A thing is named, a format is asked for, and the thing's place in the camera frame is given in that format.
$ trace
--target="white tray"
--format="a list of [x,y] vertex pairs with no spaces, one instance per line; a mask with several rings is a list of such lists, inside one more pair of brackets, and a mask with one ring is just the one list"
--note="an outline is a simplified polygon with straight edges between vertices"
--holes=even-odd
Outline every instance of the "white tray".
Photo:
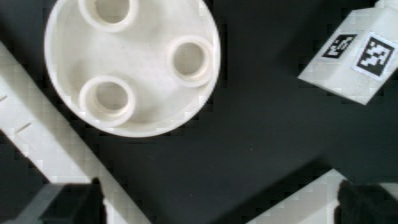
[[177,128],[206,103],[220,68],[202,0],[58,0],[44,46],[55,89],[85,122],[126,137]]

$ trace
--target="white round dish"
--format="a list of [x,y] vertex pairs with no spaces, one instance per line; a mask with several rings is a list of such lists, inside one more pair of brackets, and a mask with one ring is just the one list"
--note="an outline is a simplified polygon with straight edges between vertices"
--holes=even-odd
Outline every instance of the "white round dish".
[[183,125],[220,69],[202,0],[58,0],[44,54],[60,98],[99,130],[149,137]]

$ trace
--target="circular recess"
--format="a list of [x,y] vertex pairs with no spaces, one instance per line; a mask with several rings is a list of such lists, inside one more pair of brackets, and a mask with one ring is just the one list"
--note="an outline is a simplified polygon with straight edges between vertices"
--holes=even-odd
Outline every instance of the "circular recess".
[[135,112],[135,93],[129,84],[115,76],[97,76],[80,91],[80,107],[87,119],[103,128],[122,125]]
[[213,75],[211,44],[199,36],[179,37],[167,50],[167,67],[174,80],[188,87],[200,87]]
[[138,0],[78,0],[83,19],[104,32],[120,32],[133,24]]

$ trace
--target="black and white pattern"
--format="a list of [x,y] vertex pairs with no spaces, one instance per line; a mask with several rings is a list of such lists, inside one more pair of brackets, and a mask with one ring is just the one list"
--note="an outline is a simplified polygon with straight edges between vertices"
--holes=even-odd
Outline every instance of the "black and white pattern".
[[323,58],[339,59],[355,37],[357,34],[341,34],[337,36],[332,45],[327,48],[327,52],[321,55]]
[[355,66],[376,77],[383,74],[392,53],[392,45],[385,43],[385,40],[371,36]]

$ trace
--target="black table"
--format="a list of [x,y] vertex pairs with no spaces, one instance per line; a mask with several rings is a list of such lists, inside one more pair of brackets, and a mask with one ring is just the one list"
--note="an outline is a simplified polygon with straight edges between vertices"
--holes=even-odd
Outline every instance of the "black table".
[[[55,94],[42,60],[53,2],[0,1],[0,39],[152,223],[245,223],[328,166],[355,183],[398,181],[396,75],[367,106],[296,79],[350,10],[373,1],[208,1],[225,47],[220,82],[195,119],[147,139],[99,132]],[[17,161],[0,159],[0,174],[21,175]],[[37,189],[37,179],[1,182],[0,194],[21,181],[19,192]]]

